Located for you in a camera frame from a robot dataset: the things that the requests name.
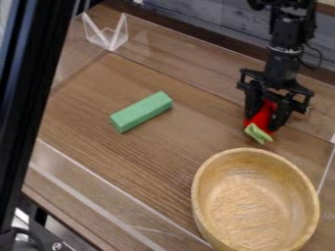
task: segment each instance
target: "wooden table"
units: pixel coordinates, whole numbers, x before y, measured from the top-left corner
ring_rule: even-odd
[[[101,4],[91,16],[104,27],[119,14]],[[335,132],[335,88],[300,76],[316,92],[311,113],[295,115],[275,142],[259,146],[242,131],[235,82],[239,68],[263,63],[132,17],[128,24],[129,41],[116,53],[87,41],[67,43],[67,62],[76,61],[79,46],[96,56],[49,96],[24,192],[99,249],[211,250],[189,204],[202,163],[235,147],[263,148],[288,158],[318,186]],[[119,134],[108,115],[159,90],[173,99],[172,110]],[[304,251],[334,249],[334,179],[335,166]]]

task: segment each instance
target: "small green object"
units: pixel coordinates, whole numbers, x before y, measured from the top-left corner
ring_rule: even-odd
[[[157,92],[109,116],[120,133],[125,132],[172,107],[172,100],[164,92]]]
[[[251,123],[244,129],[246,134],[248,134],[259,144],[264,144],[267,141],[274,141],[272,137],[264,130],[262,130],[255,123]]]

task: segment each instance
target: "black frame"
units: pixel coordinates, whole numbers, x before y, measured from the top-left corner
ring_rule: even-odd
[[[1,48],[0,237],[12,219],[75,0],[13,0]],[[12,250],[13,240],[4,250]]]

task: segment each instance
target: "wall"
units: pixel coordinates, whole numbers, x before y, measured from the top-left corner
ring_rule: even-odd
[[[266,47],[268,44],[270,12],[252,11],[246,0],[144,0],[144,7],[255,45]],[[323,68],[332,71],[335,71],[334,26],[335,18],[319,14],[316,36],[310,42],[323,52]],[[310,50],[306,52],[304,59],[316,63],[316,54]]]

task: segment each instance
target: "green rectangular block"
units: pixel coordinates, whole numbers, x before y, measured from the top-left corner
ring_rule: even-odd
[[[172,107],[172,100],[164,92],[157,92],[109,116],[120,133],[125,132]]]

